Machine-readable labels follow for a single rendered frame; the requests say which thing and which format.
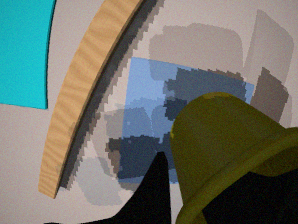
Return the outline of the yellow cup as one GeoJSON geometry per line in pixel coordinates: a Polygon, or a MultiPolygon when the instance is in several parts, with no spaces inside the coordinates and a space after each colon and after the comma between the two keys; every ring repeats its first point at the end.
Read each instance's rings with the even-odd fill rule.
{"type": "Polygon", "coordinates": [[[197,96],[170,129],[182,209],[174,224],[208,224],[202,209],[247,172],[298,168],[298,127],[285,128],[227,92],[197,96]]]}

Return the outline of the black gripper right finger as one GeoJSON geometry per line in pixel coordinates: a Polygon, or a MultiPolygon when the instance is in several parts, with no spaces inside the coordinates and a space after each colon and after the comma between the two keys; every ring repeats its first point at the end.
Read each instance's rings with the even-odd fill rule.
{"type": "Polygon", "coordinates": [[[208,224],[279,224],[298,201],[298,168],[279,176],[247,172],[202,209],[208,224]]]}

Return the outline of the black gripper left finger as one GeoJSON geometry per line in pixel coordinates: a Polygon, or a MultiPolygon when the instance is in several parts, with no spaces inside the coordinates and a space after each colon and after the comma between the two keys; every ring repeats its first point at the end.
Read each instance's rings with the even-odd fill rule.
{"type": "Polygon", "coordinates": [[[84,224],[172,224],[168,157],[157,152],[144,180],[113,217],[84,224]]]}

